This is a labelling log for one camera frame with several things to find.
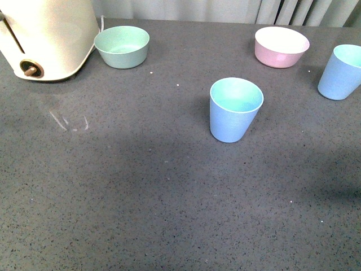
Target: cup rim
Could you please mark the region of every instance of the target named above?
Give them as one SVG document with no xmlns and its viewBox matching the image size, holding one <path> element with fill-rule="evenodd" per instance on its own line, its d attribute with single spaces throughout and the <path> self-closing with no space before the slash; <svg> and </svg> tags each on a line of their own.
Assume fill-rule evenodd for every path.
<svg viewBox="0 0 361 271">
<path fill-rule="evenodd" d="M 349 66 L 352 66 L 352 67 L 355 67 L 355 68 L 359 68 L 361 69 L 361 65 L 353 65 L 349 62 L 346 62 L 344 59 L 340 58 L 339 54 L 337 53 L 337 49 L 340 48 L 340 47 L 356 47 L 360 50 L 360 53 L 361 53 L 361 46 L 359 45 L 355 45 L 355 44 L 340 44 L 340 45 L 337 45 L 335 48 L 333 48 L 333 54 L 335 55 L 335 57 L 339 60 L 339 61 L 342 61 L 343 63 L 349 65 Z"/>
<path fill-rule="evenodd" d="M 301 49 L 299 50 L 295 50 L 295 51 L 285 51 L 285 50 L 276 50 L 274 47 L 270 46 L 269 44 L 260 41 L 260 35 L 262 35 L 262 32 L 266 32 L 268 30 L 276 30 L 276 31 L 283 31 L 283 32 L 289 32 L 289 33 L 293 33 L 299 37 L 302 38 L 302 40 L 304 41 L 305 46 L 302 46 Z M 255 35 L 254 35 L 255 40 L 264 48 L 272 51 L 272 52 L 276 52 L 279 54 L 288 54 L 288 55 L 296 55 L 296 54 L 301 54 L 306 52 L 309 48 L 310 48 L 310 41 L 309 39 L 301 34 L 300 32 L 290 29 L 290 28 L 286 28 L 286 27 L 263 27 L 260 28 L 259 30 L 256 31 Z"/>
<path fill-rule="evenodd" d="M 244 81 L 244 82 L 247 82 L 248 84 L 251 84 L 251 85 L 255 86 L 256 89 L 257 89 L 257 90 L 259 91 L 259 93 L 261 94 L 261 97 L 262 97 L 262 100 L 261 100 L 261 102 L 259 103 L 259 105 L 258 105 L 256 108 L 254 108 L 254 109 L 252 109 L 252 110 L 249 110 L 249 111 L 234 111 L 234 110 L 230 110 L 230 109 L 228 109 L 228 108 L 225 108 L 224 106 L 221 106 L 219 103 L 217 103 L 216 100 L 214 99 L 213 95 L 212 95 L 212 90 L 213 90 L 215 84 L 217 84 L 217 83 L 219 83 L 219 82 L 221 82 L 221 81 L 226 81 L 226 80 Z M 255 83 L 253 83 L 253 82 L 251 82 L 251 81 L 248 81 L 248 80 L 246 80 L 246 79 L 243 79 L 243 78 L 238 78 L 238 77 L 226 77 L 226 78 L 222 78 L 222 79 L 217 80 L 217 81 L 214 82 L 213 85 L 210 87 L 209 94 L 210 94 L 211 100 L 212 100 L 217 106 L 219 106 L 220 108 L 222 108 L 222 109 L 224 109 L 224 110 L 226 110 L 226 111 L 228 111 L 228 112 L 238 113 L 238 114 L 246 114 L 246 113 L 254 112 L 254 111 L 260 109 L 261 106 L 263 105 L 263 102 L 265 101 L 265 97 L 264 97 L 264 95 L 263 95 L 262 90 L 261 90 Z"/>
<path fill-rule="evenodd" d="M 133 29 L 139 29 L 141 30 L 141 32 L 143 34 L 146 35 L 147 37 L 147 41 L 145 42 L 145 44 L 138 48 L 138 49 L 135 49 L 135 50 L 132 50 L 132 51 L 127 51 L 127 52 L 122 52 L 122 53 L 113 53 L 113 52 L 109 52 L 109 51 L 105 51 L 101 48 L 99 48 L 97 45 L 96 45 L 96 41 L 99 39 L 99 37 L 103 36 L 104 33 L 107 33 L 107 32 L 111 32 L 111 31 L 114 31 L 115 29 L 121 29 L 121 28 L 133 28 Z M 148 44 L 149 44 L 149 41 L 150 41 L 150 36 L 149 36 L 149 33 L 147 31 L 145 31 L 143 28 L 140 28 L 140 27 L 134 27 L 132 25 L 119 25 L 117 27 L 110 27 L 110 28 L 107 28 L 101 32 L 99 32 L 95 38 L 94 38 L 94 46 L 95 48 L 97 48 L 99 51 L 103 52 L 103 53 L 106 53 L 106 54 L 109 54 L 109 55 L 124 55 L 124 54 L 129 54 L 129 53 L 134 53 L 134 52 L 137 52 L 139 50 L 141 50 L 142 48 L 146 47 Z"/>
</svg>

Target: gray curtain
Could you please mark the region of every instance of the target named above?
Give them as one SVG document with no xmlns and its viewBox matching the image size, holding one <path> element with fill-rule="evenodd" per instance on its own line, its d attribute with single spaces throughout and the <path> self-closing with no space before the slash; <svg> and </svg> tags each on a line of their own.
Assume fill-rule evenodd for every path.
<svg viewBox="0 0 361 271">
<path fill-rule="evenodd" d="M 361 27 L 361 0 L 92 0 L 97 17 Z"/>
</svg>

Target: countertop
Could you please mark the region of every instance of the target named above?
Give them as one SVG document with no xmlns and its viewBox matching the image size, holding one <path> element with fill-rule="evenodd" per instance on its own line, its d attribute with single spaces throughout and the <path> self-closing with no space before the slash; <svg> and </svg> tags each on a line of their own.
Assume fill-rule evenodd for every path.
<svg viewBox="0 0 361 271">
<path fill-rule="evenodd" d="M 69 80 L 34 82 L 0 55 L 0 269 L 360 270 L 361 89 L 317 91 L 360 29 L 290 27 L 310 49 L 275 69 L 254 56 L 264 25 L 116 25 L 151 36 L 140 66 L 94 51 Z M 209 130 L 224 77 L 265 96 L 236 143 Z"/>
</svg>

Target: green bowl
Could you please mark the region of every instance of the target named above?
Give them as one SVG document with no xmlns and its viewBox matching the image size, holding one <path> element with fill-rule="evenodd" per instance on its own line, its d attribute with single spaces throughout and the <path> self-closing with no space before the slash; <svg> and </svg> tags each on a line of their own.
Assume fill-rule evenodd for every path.
<svg viewBox="0 0 361 271">
<path fill-rule="evenodd" d="M 149 34 L 138 27 L 112 27 L 95 37 L 94 46 L 109 66 L 117 69 L 134 68 L 147 57 Z"/>
</svg>

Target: plastic cup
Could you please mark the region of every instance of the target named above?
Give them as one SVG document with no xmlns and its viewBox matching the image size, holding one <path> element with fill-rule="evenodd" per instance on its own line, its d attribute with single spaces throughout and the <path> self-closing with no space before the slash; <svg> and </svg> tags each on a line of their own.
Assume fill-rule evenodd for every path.
<svg viewBox="0 0 361 271">
<path fill-rule="evenodd" d="M 328 99 L 343 100 L 360 85 L 361 46 L 336 46 L 318 84 L 319 92 Z"/>
<path fill-rule="evenodd" d="M 263 93 L 241 78 L 223 78 L 210 88 L 210 131 L 219 141 L 240 140 L 263 104 Z"/>
</svg>

